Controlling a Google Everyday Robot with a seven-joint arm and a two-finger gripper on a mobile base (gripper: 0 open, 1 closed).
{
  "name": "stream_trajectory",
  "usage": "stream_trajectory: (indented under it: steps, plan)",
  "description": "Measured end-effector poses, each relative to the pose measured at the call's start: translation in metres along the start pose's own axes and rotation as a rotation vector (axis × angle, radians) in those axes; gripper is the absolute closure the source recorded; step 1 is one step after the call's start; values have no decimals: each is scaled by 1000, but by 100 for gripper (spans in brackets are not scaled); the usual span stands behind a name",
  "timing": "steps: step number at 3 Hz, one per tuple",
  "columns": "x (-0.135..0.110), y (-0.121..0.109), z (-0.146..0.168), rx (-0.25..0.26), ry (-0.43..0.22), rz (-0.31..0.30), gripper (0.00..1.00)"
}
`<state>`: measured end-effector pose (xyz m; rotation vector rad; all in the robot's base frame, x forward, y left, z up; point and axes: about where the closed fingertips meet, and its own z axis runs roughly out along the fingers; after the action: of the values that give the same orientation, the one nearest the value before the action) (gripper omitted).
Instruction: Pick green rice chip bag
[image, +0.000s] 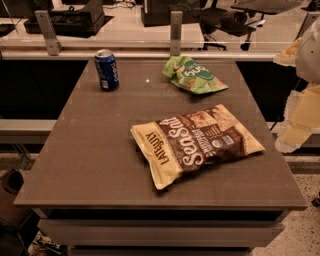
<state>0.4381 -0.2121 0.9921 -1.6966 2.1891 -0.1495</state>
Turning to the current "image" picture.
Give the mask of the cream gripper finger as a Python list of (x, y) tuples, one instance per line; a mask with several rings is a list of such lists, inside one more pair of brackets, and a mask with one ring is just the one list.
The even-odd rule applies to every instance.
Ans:
[(275, 64), (281, 66), (296, 66), (297, 50), (301, 42), (301, 37), (292, 42), (286, 49), (282, 50), (273, 58)]

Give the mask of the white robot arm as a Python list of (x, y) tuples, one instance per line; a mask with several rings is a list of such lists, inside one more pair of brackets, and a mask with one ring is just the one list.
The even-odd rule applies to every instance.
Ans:
[(287, 99), (284, 121), (280, 124), (275, 147), (282, 153), (300, 148), (320, 127), (320, 29), (310, 29), (280, 52), (273, 62), (296, 68), (296, 75), (308, 85), (293, 89)]

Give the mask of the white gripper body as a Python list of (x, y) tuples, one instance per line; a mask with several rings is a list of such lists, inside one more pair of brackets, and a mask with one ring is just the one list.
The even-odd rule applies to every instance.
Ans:
[(299, 149), (320, 127), (320, 85), (309, 83), (302, 92), (292, 90), (285, 107), (275, 147), (279, 152)]

